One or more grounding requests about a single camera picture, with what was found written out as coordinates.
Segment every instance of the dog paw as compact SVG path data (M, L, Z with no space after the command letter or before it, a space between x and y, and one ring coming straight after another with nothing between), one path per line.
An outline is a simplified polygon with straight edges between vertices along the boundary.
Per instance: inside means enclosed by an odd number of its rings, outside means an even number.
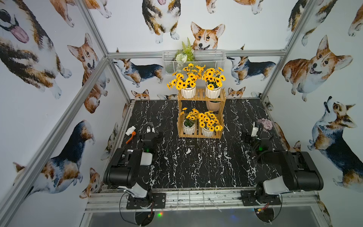
M178 40L178 39L180 38L180 36L179 36L179 35L178 35L178 33L176 33L176 32L175 32L174 34L170 32L170 36L171 36L171 38L172 38L172 39L174 39L174 40Z

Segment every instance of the tricolor corgi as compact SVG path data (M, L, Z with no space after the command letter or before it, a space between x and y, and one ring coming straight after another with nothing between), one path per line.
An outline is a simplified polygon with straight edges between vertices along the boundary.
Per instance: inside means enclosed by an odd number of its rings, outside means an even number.
M44 92L48 88L55 99L62 90L56 83L60 73L69 78L47 33L22 0L0 1L0 59L10 72Z
M137 93L131 91L131 93L135 96L136 100L150 100L149 91L146 89L143 93Z
M143 0L142 14L150 32L155 33L157 44L163 42L163 34L170 32L178 40L176 27L180 17L180 0Z
M306 102L306 95L315 91L330 75L339 69L347 67L353 60L350 55L336 56L329 49L328 37L321 40L317 54L312 59L291 60L284 66L282 75L293 87L291 93L303 93L302 99Z
M218 47L218 38L224 32L225 25L220 24L212 30L207 30L192 22L191 29L195 37L193 43L194 50L215 50Z
M62 16L63 20L71 27L74 27L72 18L68 15L68 5L76 5L74 0L50 0L54 9ZM87 8L97 9L105 18L111 17L111 12L106 9L107 0L85 0Z
M328 101L324 102L323 117L313 127L313 139L309 141L311 146L307 147L310 150L319 150L343 172L343 176L339 177L340 182L333 179L336 185L363 192L363 163L343 139L346 127L357 127L347 114L354 105L335 102L330 96Z
M83 64L83 68L85 69L82 80L83 86L88 78L91 76L94 68L98 63L98 57L92 48L91 37L88 33L86 33L85 43L82 46L76 47L68 45L68 49ZM106 78L106 75L102 73L99 76L96 84L93 86L92 91L86 98L86 101L84 102L84 105L88 112L94 113L96 111L96 108L100 104L99 99L101 98L101 95L107 96L107 91L105 90L106 82L109 83L110 79Z
M88 198L91 193L98 193L101 190L103 182L101 181L101 177L99 173L94 170L94 168L90 168L90 183L83 190L83 192L79 195L81 199Z
M301 40L303 46L307 45L308 37L321 23L324 22L336 2L337 0L319 0L317 7L314 9L313 17L308 21L304 28L304 36ZM287 41L290 39L292 32L295 30L297 22L305 9L306 3L307 0L299 0L292 9L288 26L288 31L291 31L291 34L287 37Z
M160 79L159 84L163 82L164 67L157 64L152 65L135 65L131 59L112 59L112 62L120 69L121 74L136 87L140 87L140 82L153 77Z
M217 0L206 0L206 4L207 4L207 10L209 13L214 13L215 12L215 3ZM241 5L250 5L252 7L252 13L253 14L258 14L261 10L261 2L263 2L263 0L234 0L235 2L241 4Z
M261 99L262 93L260 92L251 92L251 97L260 98ZM269 111L273 110L273 105L270 103L269 97L266 96L265 98L265 105Z
M83 120L74 127L62 152L45 164L27 197L38 191L59 193L66 190L71 183L76 185L77 180L81 183L83 175L79 168L86 146L85 142L89 139L93 140L93 144L95 143L91 125Z
M228 95L226 95L226 98L242 98L245 89L246 87L243 87L240 90L235 91L232 88L228 88Z
M112 151L112 147L113 147L114 142L115 142L116 137L117 137L117 133L118 133L118 124L116 122L115 126L114 126L114 129L112 131L112 134L109 137L109 141L107 142L107 147L106 147L104 153L101 156L101 160L105 160L105 159L109 158L110 153Z
M161 100L177 100L178 99L178 95L177 94L171 94L171 95L163 95L163 94L158 94L159 99Z
M236 84L240 84L243 79L248 79L253 76L262 74L264 77L261 81L264 81L269 77L276 66L276 63L272 61L266 62L250 62L248 57L227 57L232 61L231 74L236 78Z
M352 24L350 25L348 35L355 36L355 31L360 31L362 25L363 25L363 4L359 8Z

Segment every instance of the white flower pot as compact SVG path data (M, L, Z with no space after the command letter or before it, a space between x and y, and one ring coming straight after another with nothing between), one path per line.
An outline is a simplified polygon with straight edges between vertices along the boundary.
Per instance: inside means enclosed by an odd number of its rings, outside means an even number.
M195 125L196 125L196 123L194 123L194 125L192 127L188 128L188 127L186 127L184 125L185 121L186 120L183 121L183 131L187 135L192 135L195 132Z
M193 98L195 96L195 92L196 92L196 89L195 87L193 88L182 88L181 89L181 95L184 97L184 98Z
M214 131L209 131L205 128L202 128L202 134L206 137L212 137L214 136Z
M218 96L221 94L221 88L217 87L213 90L208 89L208 84L205 84L205 96L208 98L218 98Z

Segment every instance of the orange handle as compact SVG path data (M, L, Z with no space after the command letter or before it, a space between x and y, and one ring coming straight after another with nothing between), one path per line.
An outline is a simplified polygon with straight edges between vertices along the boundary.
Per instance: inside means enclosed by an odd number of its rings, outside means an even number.
M135 131L133 131L133 132L132 132L132 136L131 136L131 138L130 138L127 142L126 142L126 144L130 143L130 141L133 139L134 135L136 135L136 132L135 132Z

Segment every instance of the sunflower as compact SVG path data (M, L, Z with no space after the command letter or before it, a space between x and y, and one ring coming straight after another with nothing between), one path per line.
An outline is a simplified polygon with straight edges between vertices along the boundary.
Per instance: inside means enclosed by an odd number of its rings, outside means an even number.
M213 84L208 84L207 88L208 88L209 90L213 90L213 89L214 89L214 85L213 85Z

